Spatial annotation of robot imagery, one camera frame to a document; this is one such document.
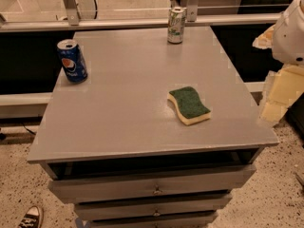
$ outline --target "bottom drawer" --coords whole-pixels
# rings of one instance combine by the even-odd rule
[[[217,217],[216,212],[199,212],[153,218],[121,218],[91,222],[91,227],[100,228],[169,228],[183,226],[205,226]]]
[[[156,217],[221,209],[231,198],[230,194],[194,194],[152,199],[104,201],[76,204],[75,213],[83,220]]]

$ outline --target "gray tabletop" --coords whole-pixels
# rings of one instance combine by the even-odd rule
[[[209,27],[186,28],[167,43],[166,28],[77,32],[88,79],[61,72],[28,154],[29,162],[63,162],[193,153],[277,144]],[[192,86],[212,118],[186,126],[167,100]]]

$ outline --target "blue can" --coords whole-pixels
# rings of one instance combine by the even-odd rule
[[[75,40],[64,40],[57,44],[57,52],[66,77],[72,83],[80,83],[87,78],[86,63]]]

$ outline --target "green scouring pad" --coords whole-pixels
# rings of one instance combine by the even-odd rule
[[[168,93],[170,100],[177,109],[180,120],[191,125],[211,117],[211,111],[202,104],[198,92],[193,87],[183,87]]]

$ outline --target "can label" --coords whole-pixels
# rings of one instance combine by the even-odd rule
[[[79,45],[75,40],[64,40],[57,44],[57,52],[66,77],[73,83],[87,78],[86,63]]]
[[[169,12],[168,42],[181,43],[186,21],[186,11],[182,7],[174,7]]]

